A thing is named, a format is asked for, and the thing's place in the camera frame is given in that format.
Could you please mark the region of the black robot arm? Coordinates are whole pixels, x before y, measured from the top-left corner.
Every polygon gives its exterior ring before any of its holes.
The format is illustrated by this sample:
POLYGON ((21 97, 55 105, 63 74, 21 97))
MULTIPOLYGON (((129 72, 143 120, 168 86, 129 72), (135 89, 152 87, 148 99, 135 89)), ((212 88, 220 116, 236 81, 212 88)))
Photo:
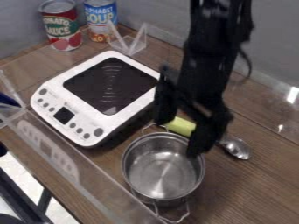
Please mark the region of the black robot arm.
POLYGON ((191 0, 191 28, 183 45, 181 69, 160 66, 153 121, 163 125, 179 110, 196 122, 187 156, 197 157, 223 138, 233 115, 223 100, 241 45, 255 29, 252 0, 191 0))

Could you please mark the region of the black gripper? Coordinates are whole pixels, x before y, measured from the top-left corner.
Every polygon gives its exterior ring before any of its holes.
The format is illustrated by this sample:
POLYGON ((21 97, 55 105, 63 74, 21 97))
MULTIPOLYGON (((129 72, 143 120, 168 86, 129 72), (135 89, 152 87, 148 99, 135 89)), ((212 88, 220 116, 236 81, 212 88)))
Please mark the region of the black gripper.
POLYGON ((188 38, 183 46, 181 71, 161 65, 160 78, 153 94, 153 121, 167 124, 177 112, 176 88, 191 103, 200 104, 211 116, 195 112, 195 130, 191 132, 185 154, 196 158, 207 153, 221 139, 233 115, 223 100, 237 51, 229 45, 208 47, 188 38))

